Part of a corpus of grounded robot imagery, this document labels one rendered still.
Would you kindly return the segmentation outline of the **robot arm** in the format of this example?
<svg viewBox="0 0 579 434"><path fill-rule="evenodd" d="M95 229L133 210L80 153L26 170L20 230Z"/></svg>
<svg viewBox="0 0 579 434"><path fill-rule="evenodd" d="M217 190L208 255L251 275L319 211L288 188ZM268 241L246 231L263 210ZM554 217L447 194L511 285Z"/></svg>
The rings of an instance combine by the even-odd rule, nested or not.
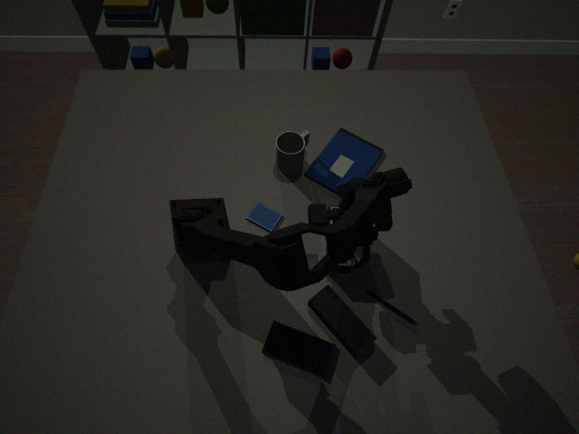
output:
<svg viewBox="0 0 579 434"><path fill-rule="evenodd" d="M264 237L224 228L223 218L211 214L211 207L183 208L172 220L184 255L203 259L217 254L255 267L276 289L293 291L318 283L337 264L354 258L357 247L373 244L378 229L372 226L392 214L390 198L409 189L412 181L401 167L356 177L337 186L348 210L335 223L319 227L300 222ZM301 237L308 232L326 236L328 249L311 270Z"/></svg>

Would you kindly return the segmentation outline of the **black mug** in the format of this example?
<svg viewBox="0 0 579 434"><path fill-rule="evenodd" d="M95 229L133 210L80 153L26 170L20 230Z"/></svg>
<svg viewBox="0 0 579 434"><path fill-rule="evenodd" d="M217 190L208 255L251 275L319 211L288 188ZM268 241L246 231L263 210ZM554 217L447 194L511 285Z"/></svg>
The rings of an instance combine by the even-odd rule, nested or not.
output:
<svg viewBox="0 0 579 434"><path fill-rule="evenodd" d="M308 140L309 132L307 130L302 134L291 131L280 134L276 139L275 148L277 167L286 173L297 172L303 165L305 146L308 144Z"/></svg>

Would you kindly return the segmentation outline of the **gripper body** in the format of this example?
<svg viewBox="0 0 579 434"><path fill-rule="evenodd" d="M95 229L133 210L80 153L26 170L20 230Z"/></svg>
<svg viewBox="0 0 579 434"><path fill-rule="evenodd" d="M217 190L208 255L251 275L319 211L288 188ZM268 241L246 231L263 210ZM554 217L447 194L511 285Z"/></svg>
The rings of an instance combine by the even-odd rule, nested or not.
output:
<svg viewBox="0 0 579 434"><path fill-rule="evenodd" d="M308 207L308 224L327 226L327 220L333 220L335 223L347 210L343 201L339 202L339 210L327 210L325 203L311 203ZM378 231L389 231L392 226L392 214L384 222L375 222Z"/></svg>

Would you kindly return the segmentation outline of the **dark blue notebook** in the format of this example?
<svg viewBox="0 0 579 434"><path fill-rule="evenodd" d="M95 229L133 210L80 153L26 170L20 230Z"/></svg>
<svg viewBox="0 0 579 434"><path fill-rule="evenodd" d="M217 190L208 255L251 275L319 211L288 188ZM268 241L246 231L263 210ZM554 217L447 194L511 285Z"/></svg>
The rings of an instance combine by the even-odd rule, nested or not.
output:
<svg viewBox="0 0 579 434"><path fill-rule="evenodd" d="M356 177L365 178L383 152L340 128L304 175L339 195L337 186Z"/></svg>

